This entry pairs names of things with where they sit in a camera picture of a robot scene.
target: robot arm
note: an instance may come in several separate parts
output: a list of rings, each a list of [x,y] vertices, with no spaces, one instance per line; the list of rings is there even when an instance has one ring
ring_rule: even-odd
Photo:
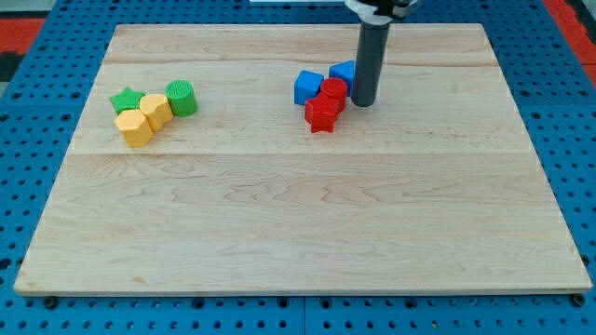
[[[352,101],[357,106],[374,103],[391,21],[405,19],[421,4],[422,0],[345,0],[362,20],[352,88]]]

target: blue block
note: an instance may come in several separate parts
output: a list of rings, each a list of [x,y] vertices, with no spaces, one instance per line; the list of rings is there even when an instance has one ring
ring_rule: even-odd
[[[307,100],[315,98],[323,79],[323,74],[302,70],[294,82],[294,103],[304,106]]]
[[[352,96],[352,83],[354,82],[354,71],[356,62],[353,60],[344,61],[343,63],[335,64],[329,68],[329,77],[337,77],[345,81],[347,84],[347,96]]]

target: yellow block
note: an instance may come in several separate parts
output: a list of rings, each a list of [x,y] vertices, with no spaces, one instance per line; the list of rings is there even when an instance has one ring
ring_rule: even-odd
[[[164,123],[171,121],[174,114],[169,107],[168,97],[163,94],[147,94],[141,98],[141,112],[147,116],[151,130],[158,131]]]
[[[142,147],[153,137],[153,130],[141,110],[126,110],[114,120],[131,148]]]

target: wood grain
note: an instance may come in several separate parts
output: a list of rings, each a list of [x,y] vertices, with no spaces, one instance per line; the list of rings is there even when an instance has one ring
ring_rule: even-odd
[[[394,25],[377,103],[310,134],[292,82],[353,59],[357,38],[355,25],[118,26],[15,290],[589,289],[480,25]],[[130,149],[108,101],[123,78],[156,93],[187,79],[199,112]]]

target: black cylinder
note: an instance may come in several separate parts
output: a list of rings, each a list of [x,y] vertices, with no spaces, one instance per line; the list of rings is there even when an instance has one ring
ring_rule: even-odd
[[[374,25],[363,22],[360,25],[356,72],[352,84],[352,102],[360,107],[374,103],[379,85],[389,24]]]

